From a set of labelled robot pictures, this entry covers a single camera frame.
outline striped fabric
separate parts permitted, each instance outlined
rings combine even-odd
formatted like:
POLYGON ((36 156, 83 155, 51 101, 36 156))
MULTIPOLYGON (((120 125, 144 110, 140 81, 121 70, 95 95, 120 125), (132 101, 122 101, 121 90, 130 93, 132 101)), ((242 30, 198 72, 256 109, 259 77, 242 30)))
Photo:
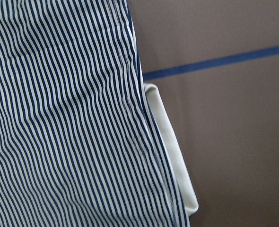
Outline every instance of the striped fabric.
POLYGON ((0 0, 0 226, 189 226, 125 0, 0 0))

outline blue stripe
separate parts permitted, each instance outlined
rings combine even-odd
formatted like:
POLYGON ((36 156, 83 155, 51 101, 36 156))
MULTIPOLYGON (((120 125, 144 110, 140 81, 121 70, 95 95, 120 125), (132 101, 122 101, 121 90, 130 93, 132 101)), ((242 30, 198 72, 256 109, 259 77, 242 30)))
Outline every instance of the blue stripe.
POLYGON ((271 47, 262 50, 256 50, 251 52, 245 52, 227 57, 215 58, 212 60, 200 61, 187 65, 172 67, 164 70, 157 70, 153 72, 147 72, 143 74, 144 80, 159 79, 169 76, 174 76, 187 72, 194 72, 199 70, 210 69, 218 66, 229 65, 242 61, 250 61, 258 58, 270 57, 279 54, 279 46, 271 47))

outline brown surface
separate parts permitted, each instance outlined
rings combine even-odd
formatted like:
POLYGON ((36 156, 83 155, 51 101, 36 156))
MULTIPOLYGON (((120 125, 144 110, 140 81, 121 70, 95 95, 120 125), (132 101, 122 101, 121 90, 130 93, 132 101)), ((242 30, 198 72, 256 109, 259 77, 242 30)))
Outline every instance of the brown surface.
POLYGON ((200 208, 192 227, 279 227, 279 56, 151 80, 200 208))
POLYGON ((279 45, 279 0, 128 0, 143 71, 279 45))

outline navy and white stripes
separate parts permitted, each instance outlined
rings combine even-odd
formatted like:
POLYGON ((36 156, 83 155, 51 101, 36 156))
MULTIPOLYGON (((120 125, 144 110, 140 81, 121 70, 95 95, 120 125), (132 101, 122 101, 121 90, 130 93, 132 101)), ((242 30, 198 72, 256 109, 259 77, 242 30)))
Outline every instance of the navy and white stripes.
POLYGON ((0 0, 0 226, 188 226, 123 0, 0 0))

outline white fabric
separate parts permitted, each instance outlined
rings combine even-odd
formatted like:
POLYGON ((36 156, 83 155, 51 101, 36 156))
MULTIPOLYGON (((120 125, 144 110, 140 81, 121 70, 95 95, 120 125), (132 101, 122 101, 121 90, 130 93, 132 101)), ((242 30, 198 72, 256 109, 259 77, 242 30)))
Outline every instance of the white fabric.
POLYGON ((164 140, 172 168, 177 178, 188 216, 198 209, 198 202, 181 153, 178 141, 169 121, 158 88, 154 84, 144 83, 147 100, 164 140))

